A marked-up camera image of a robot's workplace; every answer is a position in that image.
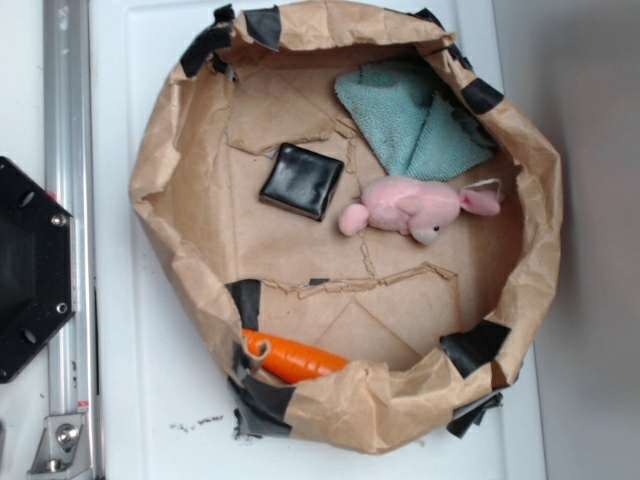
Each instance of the plastic carrot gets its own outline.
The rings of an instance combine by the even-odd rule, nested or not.
[[[328,375],[349,363],[333,353],[275,335],[242,329],[242,336],[246,339],[247,348],[254,355],[260,355],[260,345],[268,341],[271,350],[262,367],[289,383]]]

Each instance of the paper bag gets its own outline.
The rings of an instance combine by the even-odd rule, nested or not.
[[[556,290],[560,162],[454,42],[426,10],[225,7],[167,78],[131,200],[251,432],[381,453],[515,382]],[[501,213],[463,214],[428,247],[336,226],[384,170],[333,85],[392,58],[428,62],[499,146],[450,183],[499,178]],[[345,163],[322,222],[258,201],[283,142]],[[284,385],[248,353],[243,325],[351,362]]]

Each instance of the aluminum frame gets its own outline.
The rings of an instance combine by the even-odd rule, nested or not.
[[[49,419],[82,414],[89,464],[86,469],[76,466],[75,471],[82,471],[83,479],[101,478],[89,4],[88,0],[46,0],[43,5],[45,184],[76,219],[72,257],[77,311],[49,343]]]

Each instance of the green washcloth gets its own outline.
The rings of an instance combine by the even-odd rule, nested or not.
[[[364,65],[335,88],[390,175],[446,181],[493,156],[493,140],[426,63]]]

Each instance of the stuffed animal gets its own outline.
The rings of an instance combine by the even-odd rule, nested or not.
[[[338,227],[343,234],[352,236],[370,225],[402,235],[411,234],[418,242],[428,245],[442,228],[458,217],[460,209],[485,216],[499,213],[499,192],[469,189],[494,182],[499,180],[468,185],[458,193],[442,182],[423,182],[400,175],[382,177],[365,187],[361,203],[344,209]]]

